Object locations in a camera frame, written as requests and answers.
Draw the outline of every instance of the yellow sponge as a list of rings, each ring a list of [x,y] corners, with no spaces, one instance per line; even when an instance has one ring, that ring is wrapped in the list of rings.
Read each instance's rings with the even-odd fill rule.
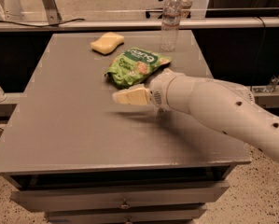
[[[124,36],[110,32],[102,35],[98,40],[91,42],[91,48],[106,55],[111,53],[123,42]]]

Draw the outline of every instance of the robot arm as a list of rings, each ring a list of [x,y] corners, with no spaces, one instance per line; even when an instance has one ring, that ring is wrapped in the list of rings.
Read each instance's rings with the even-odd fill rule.
[[[210,78],[187,77],[166,69],[148,89],[114,93],[117,103],[147,105],[191,115],[204,126],[235,137],[279,162],[279,117],[254,103],[245,86]]]

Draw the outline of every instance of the gray table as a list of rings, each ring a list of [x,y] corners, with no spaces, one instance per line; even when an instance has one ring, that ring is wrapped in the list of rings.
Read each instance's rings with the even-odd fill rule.
[[[224,167],[224,179],[250,162],[241,141],[191,116],[115,104],[105,70],[131,47],[171,55],[176,72],[212,76],[191,31],[171,53],[160,51],[158,31],[119,34],[125,43],[108,56],[90,49],[101,33],[53,35],[0,139],[0,175],[18,189],[47,174]]]

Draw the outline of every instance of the snack bag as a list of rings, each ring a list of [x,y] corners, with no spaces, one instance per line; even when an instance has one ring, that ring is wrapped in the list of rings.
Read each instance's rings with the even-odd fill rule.
[[[107,68],[114,84],[126,89],[143,82],[161,65],[171,61],[171,57],[162,56],[149,50],[131,48],[121,53]]]

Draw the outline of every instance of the terrazzo floor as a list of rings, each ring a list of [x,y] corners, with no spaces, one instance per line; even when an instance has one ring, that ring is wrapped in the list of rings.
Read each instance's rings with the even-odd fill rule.
[[[93,13],[86,7],[94,10],[96,6],[93,0],[88,0],[92,1],[92,5],[86,7],[82,0],[56,1],[65,19],[72,19],[73,14],[89,18]],[[113,2],[113,5],[122,6],[126,1],[118,0],[116,3]],[[45,17],[40,0],[22,0],[22,5],[25,11],[32,11],[28,15],[30,20],[41,20]],[[138,4],[139,7],[134,9],[144,10],[158,5],[158,0],[145,0],[145,3],[141,2]],[[0,127],[5,126],[6,122],[0,121]],[[195,220],[196,224],[279,224],[279,164],[249,145],[245,145],[245,148],[252,157],[251,164],[238,166],[230,173],[227,179],[230,188],[217,202],[207,204],[207,212]],[[32,214],[10,201],[10,193],[15,190],[0,177],[0,224],[48,223],[42,213]]]

